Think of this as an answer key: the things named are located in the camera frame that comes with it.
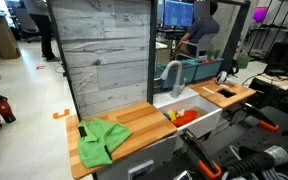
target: person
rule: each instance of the person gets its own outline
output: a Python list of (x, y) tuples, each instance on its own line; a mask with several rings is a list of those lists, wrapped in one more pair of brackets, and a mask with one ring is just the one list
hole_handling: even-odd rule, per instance
[(47, 62), (59, 61), (52, 51), (52, 30), (47, 4), (43, 0), (24, 0), (24, 4), (42, 36), (42, 57), (45, 57)]
[(210, 2), (210, 18), (208, 19), (198, 19), (190, 27), (188, 33), (186, 33), (182, 39), (178, 42), (176, 46), (177, 51), (182, 51), (186, 53), (196, 54), (196, 47), (185, 44), (184, 41), (189, 41), (190, 43), (197, 44), (198, 41), (207, 34), (217, 34), (220, 31), (220, 25), (213, 19), (213, 15), (217, 11), (217, 2)]

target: sink basin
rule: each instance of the sink basin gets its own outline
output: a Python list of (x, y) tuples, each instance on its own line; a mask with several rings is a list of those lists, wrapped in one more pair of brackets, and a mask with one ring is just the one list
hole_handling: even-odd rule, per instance
[[(169, 110), (196, 110), (197, 119), (178, 127), (177, 134), (188, 128), (197, 137), (201, 137), (214, 130), (220, 119), (222, 109), (210, 103), (191, 88), (186, 87), (180, 97), (172, 98), (170, 92), (154, 95), (153, 105), (162, 113)], [(182, 140), (178, 137), (175, 150), (183, 146)]]

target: wood plank wall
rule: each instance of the wood plank wall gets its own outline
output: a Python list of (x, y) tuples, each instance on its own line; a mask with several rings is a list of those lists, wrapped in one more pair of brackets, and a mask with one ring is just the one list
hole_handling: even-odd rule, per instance
[(151, 0), (52, 0), (82, 118), (146, 100)]

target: blue shirt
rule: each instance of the blue shirt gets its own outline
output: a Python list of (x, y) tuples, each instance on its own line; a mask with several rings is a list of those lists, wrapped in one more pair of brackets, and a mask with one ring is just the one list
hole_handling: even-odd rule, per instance
[[(207, 34), (217, 34), (220, 31), (220, 25), (211, 17), (210, 19), (196, 20), (189, 29), (191, 35), (189, 42), (197, 44), (198, 41)], [(196, 54), (196, 47), (187, 45), (187, 50), (191, 54)]]

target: green cloth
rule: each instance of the green cloth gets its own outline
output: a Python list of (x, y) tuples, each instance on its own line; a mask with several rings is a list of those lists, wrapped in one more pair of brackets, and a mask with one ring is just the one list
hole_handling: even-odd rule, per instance
[(81, 126), (84, 127), (87, 136), (79, 137), (78, 154), (87, 168), (112, 164), (110, 153), (132, 134), (122, 124), (107, 122), (98, 118), (94, 118), (90, 122), (81, 121), (79, 127)]

